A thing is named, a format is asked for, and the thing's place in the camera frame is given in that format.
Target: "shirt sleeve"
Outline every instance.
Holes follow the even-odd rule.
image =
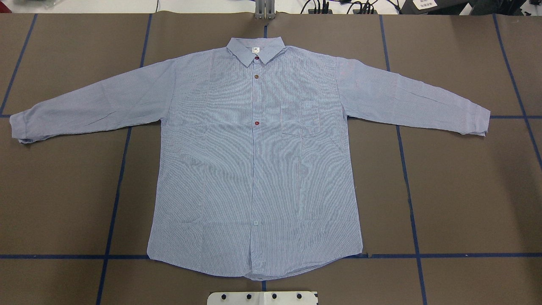
[[[485,136],[489,110],[439,87],[358,60],[337,58],[336,81],[348,116]]]
[[[61,134],[113,130],[163,119],[175,89],[175,60],[99,81],[9,118],[12,137],[32,143]]]

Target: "white floor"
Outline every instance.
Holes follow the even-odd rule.
[[[41,12],[41,13],[150,13],[158,10],[184,13],[230,13],[254,12],[255,3],[251,0],[0,0],[13,12]],[[399,0],[400,6],[405,0]],[[275,0],[275,10],[290,14],[299,14],[305,0]],[[349,4],[341,5],[331,2],[330,9],[334,14],[345,14]],[[378,0],[375,9],[379,14],[397,14],[397,11],[386,0]],[[305,9],[314,8],[309,3]],[[533,16],[540,16],[542,9],[530,5],[528,0],[522,6]],[[470,6],[467,5],[462,15],[468,15]]]

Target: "white metal plate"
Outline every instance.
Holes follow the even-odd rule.
[[[317,295],[311,291],[222,292],[209,295],[207,305],[318,305]]]

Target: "striped shirt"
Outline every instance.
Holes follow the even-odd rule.
[[[256,280],[362,251],[347,116],[484,136],[444,89],[282,39],[232,38],[38,103],[21,143],[161,121],[150,258]]]

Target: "paper sticker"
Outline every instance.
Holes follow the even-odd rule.
[[[418,8],[418,10],[424,10],[428,8],[436,7],[437,4],[435,3],[435,0],[412,0],[414,2],[414,5]]]

